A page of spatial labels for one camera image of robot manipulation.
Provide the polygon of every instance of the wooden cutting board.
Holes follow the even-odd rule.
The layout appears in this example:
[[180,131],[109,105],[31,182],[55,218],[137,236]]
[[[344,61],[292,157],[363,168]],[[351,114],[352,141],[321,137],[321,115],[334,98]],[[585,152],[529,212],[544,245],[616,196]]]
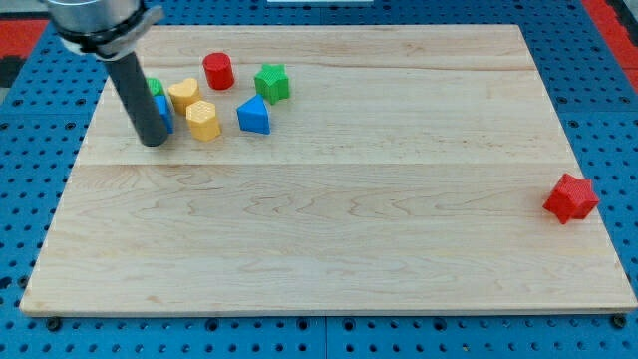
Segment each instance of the wooden cutting board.
[[[226,52],[236,84],[200,66]],[[164,86],[197,77],[220,138],[182,117],[143,147],[110,82],[22,309],[33,316],[484,315],[637,303],[597,211],[542,204],[582,176],[516,26],[155,27]],[[272,134],[235,109],[261,63],[292,97]]]

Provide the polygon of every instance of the black cylinder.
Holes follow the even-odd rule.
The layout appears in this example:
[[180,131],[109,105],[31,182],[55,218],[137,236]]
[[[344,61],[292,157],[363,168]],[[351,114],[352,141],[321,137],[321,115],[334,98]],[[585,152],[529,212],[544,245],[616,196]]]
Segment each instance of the black cylinder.
[[113,84],[145,146],[159,146],[168,138],[156,101],[135,52],[116,61],[105,61]]

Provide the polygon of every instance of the toy block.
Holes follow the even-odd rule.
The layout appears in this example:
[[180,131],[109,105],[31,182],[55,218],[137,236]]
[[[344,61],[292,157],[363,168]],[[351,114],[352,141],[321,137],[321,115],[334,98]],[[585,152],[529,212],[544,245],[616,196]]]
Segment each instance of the toy block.
[[215,105],[206,101],[197,101],[186,108],[186,121],[190,133],[200,141],[210,141],[221,135]]
[[161,85],[160,80],[156,78],[147,78],[147,83],[149,84],[151,95],[153,95],[154,97],[163,95],[163,86]]
[[270,105],[290,97],[288,76],[284,65],[261,65],[261,71],[255,75],[257,94],[268,100]]
[[564,174],[543,208],[556,214],[561,224],[566,224],[572,218],[584,219],[599,202],[591,179],[577,179]]
[[242,131],[250,131],[258,134],[270,134],[268,122],[268,110],[263,103],[261,95],[255,95],[252,99],[237,108],[239,127]]
[[172,105],[178,114],[185,115],[186,108],[201,100],[197,79],[188,78],[168,88]]
[[170,111],[170,107],[168,106],[168,99],[164,95],[154,96],[154,99],[156,99],[159,114],[161,115],[163,123],[166,125],[168,133],[172,134],[174,129],[172,127],[172,113]]
[[212,53],[202,62],[206,81],[213,90],[226,90],[234,84],[230,58],[224,53]]

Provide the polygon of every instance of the blue pegboard table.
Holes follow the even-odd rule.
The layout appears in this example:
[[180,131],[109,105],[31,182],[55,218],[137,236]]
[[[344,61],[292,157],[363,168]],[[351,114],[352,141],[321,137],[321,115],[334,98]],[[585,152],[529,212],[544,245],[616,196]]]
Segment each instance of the blue pegboard table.
[[[518,24],[634,287],[638,97],[577,1],[273,8],[155,0],[165,25]],[[638,316],[31,319],[19,300],[106,81],[47,29],[0,107],[0,358],[638,357]]]

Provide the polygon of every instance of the red cylinder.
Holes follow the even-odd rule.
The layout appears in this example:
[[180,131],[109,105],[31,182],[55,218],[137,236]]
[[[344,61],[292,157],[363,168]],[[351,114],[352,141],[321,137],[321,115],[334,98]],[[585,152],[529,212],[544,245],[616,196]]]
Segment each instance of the red cylinder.
[[230,58],[224,53],[212,53],[203,59],[206,81],[213,90],[226,90],[234,84]]

